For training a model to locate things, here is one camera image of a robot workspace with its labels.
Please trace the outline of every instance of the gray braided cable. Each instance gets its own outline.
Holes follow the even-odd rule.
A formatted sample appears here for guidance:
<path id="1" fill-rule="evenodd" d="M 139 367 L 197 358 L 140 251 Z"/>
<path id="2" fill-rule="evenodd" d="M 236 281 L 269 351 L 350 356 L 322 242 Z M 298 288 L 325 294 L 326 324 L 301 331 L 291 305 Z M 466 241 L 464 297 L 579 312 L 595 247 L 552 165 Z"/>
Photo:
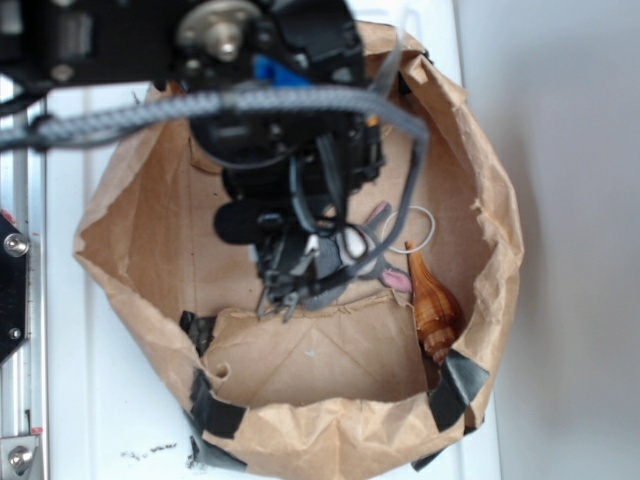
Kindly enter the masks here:
<path id="1" fill-rule="evenodd" d="M 224 109 L 238 114 L 300 111 L 377 114 L 380 120 L 395 125 L 413 138 L 419 139 L 425 132 L 420 120 L 366 90 L 338 86 L 260 88 L 224 93 L 198 92 L 81 117 L 48 119 L 37 125 L 35 132 L 25 128 L 0 131 L 0 150 L 28 146 L 34 136 L 47 146 L 55 146 L 99 132 L 130 131 L 176 118 L 217 115 Z"/>

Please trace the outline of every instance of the blue component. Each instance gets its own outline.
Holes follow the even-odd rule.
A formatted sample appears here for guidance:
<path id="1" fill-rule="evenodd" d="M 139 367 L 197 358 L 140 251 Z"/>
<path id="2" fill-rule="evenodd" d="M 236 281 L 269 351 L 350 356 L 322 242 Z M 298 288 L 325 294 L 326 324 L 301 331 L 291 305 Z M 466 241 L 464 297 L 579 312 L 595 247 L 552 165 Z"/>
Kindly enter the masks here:
<path id="1" fill-rule="evenodd" d="M 253 59 L 253 76 L 256 80 L 268 80 L 274 87 L 307 87 L 311 82 L 284 65 L 264 55 Z"/>

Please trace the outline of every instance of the rubber band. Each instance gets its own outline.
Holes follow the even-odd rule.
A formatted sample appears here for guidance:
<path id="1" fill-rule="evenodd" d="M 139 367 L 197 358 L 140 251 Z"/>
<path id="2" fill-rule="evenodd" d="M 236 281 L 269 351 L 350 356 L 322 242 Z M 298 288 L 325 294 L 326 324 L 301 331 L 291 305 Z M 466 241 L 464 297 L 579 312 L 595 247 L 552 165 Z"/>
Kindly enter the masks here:
<path id="1" fill-rule="evenodd" d="M 418 250 L 422 250 L 431 241 L 431 239 L 433 238 L 433 234 L 436 232 L 436 219 L 433 217 L 433 214 L 429 210 L 427 210 L 424 207 L 419 207 L 418 205 L 409 205 L 409 210 L 418 210 L 424 213 L 427 217 L 429 217 L 429 220 L 431 221 L 431 230 L 429 230 L 429 234 L 427 235 L 427 238 L 425 238 L 422 241 L 422 243 L 417 247 L 412 248 L 411 250 L 400 250 L 399 248 L 390 246 L 389 250 L 391 250 L 392 252 L 409 255 L 410 253 L 417 252 Z M 382 227 L 382 234 L 380 235 L 381 238 L 385 238 L 385 233 L 387 232 L 387 227 L 389 226 L 389 222 L 396 215 L 398 215 L 398 212 L 393 212 L 391 215 L 389 215 L 389 218 L 387 218 L 387 220 L 384 222 L 384 226 Z"/>

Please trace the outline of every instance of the seashell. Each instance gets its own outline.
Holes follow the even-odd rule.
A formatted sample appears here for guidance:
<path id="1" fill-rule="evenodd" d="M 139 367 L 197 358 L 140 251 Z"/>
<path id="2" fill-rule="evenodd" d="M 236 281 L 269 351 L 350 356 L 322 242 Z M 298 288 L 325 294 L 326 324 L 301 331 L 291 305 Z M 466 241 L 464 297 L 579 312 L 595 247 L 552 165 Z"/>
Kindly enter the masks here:
<path id="1" fill-rule="evenodd" d="M 413 242 L 405 245 L 407 250 L 415 248 Z M 453 326 L 462 310 L 453 294 L 433 277 L 420 252 L 408 257 L 418 339 L 427 354 L 441 365 L 457 339 Z"/>

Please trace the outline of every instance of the paper bag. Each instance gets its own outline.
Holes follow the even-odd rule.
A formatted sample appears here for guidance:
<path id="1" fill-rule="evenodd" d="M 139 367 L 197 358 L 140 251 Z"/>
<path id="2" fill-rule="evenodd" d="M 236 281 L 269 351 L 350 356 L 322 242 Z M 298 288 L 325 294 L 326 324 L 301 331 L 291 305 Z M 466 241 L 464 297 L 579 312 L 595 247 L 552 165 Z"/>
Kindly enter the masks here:
<path id="1" fill-rule="evenodd" d="M 395 31 L 360 31 L 373 75 Z M 483 421 L 518 291 L 518 210 L 465 91 L 423 51 L 406 45 L 391 100 L 432 134 L 412 203 L 437 219 L 422 253 L 464 317 L 439 371 L 421 355 L 408 299 L 376 281 L 356 282 L 335 305 L 298 311 L 288 324 L 258 321 L 256 268 L 246 248 L 213 232 L 228 197 L 216 170 L 199 168 L 205 157 L 185 120 L 124 140 L 85 212 L 76 258 L 221 463 L 286 479 L 364 479 L 423 465 Z M 381 200 L 397 208 L 409 149 L 385 127 L 387 165 L 352 197 L 352 222 Z M 401 240 L 425 228 L 410 216 Z M 407 269 L 406 257 L 387 259 Z M 202 356 L 180 326 L 184 312 L 211 320 L 202 323 L 213 337 Z"/>

